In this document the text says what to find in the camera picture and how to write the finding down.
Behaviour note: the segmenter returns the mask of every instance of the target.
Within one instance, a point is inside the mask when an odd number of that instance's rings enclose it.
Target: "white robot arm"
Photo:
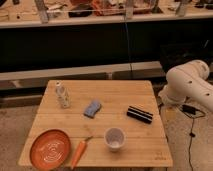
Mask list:
[[[213,85],[205,81],[209,72],[201,60],[171,68],[166,74],[168,84],[159,93],[164,105],[182,105],[190,97],[213,112]]]

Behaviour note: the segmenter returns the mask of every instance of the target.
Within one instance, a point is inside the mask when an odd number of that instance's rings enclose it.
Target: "concrete floor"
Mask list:
[[[29,105],[25,101],[19,107],[14,107],[13,103],[17,102],[3,102],[0,107],[0,171],[34,171],[35,169],[32,167],[21,167],[17,163],[38,104]],[[198,104],[193,102],[192,104],[200,108]],[[194,125],[196,137],[193,138],[191,149],[194,171],[213,170],[213,115],[208,111],[205,112],[206,117],[196,119]],[[188,147],[192,120],[177,109],[166,109],[165,107],[161,109],[161,116],[174,161],[174,167],[167,170],[190,171]],[[156,168],[153,170],[163,171],[165,169]]]

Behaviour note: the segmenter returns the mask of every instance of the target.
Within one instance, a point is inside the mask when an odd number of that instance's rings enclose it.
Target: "paper cup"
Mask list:
[[[125,135],[119,128],[110,128],[105,132],[104,140],[109,150],[116,152],[124,145]]]

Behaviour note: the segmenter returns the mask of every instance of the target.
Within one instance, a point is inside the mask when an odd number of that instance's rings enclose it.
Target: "wooden table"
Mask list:
[[[71,108],[61,109],[55,93],[56,81],[50,81],[22,151],[19,164],[31,165],[29,151],[42,132],[60,129],[72,143],[72,151],[80,140],[93,135],[78,167],[171,167],[172,158],[166,141],[156,99],[149,81],[61,81],[68,89]],[[83,111],[91,100],[98,99],[101,110],[94,119]],[[152,124],[126,116],[132,105],[154,114]],[[106,129],[119,127],[126,142],[118,153],[112,153],[104,143]],[[70,158],[64,163],[70,165]]]

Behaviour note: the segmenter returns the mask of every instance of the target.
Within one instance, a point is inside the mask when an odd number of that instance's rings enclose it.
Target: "black object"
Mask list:
[[[130,116],[132,118],[135,118],[135,119],[138,119],[140,121],[150,124],[150,123],[152,123],[153,114],[130,106],[127,111],[127,116]]]
[[[20,4],[20,0],[13,0],[13,4],[14,4],[14,5]]]
[[[6,0],[0,0],[0,6],[2,6],[5,2]]]
[[[87,17],[92,14],[92,9],[88,4],[80,4],[69,12],[69,17]]]
[[[210,65],[213,59],[213,44],[211,40],[207,46],[205,44],[206,41],[161,45],[160,63],[163,70],[167,72],[174,66],[195,59],[203,60]]]
[[[194,137],[195,137],[195,134],[194,134],[194,133],[192,133],[192,132],[191,132],[189,135],[190,135],[192,138],[194,138]]]
[[[192,115],[196,114],[196,109],[192,106],[189,106],[189,105],[183,105],[182,111],[187,112],[187,113],[192,114]]]
[[[154,8],[152,9],[153,14],[163,13],[163,11],[159,8],[158,4],[159,4],[159,0],[156,0]]]
[[[195,7],[196,8],[204,8],[204,4],[205,4],[204,0],[200,0],[199,2],[197,2],[195,4]]]
[[[207,4],[206,9],[208,10],[213,10],[213,3],[212,4]]]

